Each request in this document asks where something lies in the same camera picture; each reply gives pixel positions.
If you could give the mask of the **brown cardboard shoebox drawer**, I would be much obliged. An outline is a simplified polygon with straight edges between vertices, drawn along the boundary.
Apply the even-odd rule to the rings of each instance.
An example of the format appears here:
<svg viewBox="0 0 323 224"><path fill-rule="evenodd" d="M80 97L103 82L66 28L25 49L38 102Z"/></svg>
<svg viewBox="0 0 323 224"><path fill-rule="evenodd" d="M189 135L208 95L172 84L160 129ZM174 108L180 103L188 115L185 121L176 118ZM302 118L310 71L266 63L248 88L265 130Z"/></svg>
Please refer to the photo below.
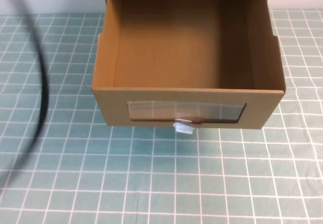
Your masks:
<svg viewBox="0 0 323 224"><path fill-rule="evenodd" d="M278 38L249 40L248 5L121 0L119 40L98 40L93 71L105 122L189 134L196 128L261 129L286 83Z"/></svg>

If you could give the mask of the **cyan checkered tablecloth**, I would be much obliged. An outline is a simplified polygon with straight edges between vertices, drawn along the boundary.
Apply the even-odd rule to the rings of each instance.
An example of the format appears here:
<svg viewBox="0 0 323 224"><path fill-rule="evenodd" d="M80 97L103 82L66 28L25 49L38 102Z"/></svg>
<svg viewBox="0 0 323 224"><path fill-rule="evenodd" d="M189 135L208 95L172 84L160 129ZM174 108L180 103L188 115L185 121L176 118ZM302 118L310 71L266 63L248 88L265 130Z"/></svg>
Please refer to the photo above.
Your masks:
<svg viewBox="0 0 323 224"><path fill-rule="evenodd" d="M271 10L287 91L261 130L107 126L91 92L102 14L41 14L50 73L1 16L1 223L322 223L322 10Z"/></svg>

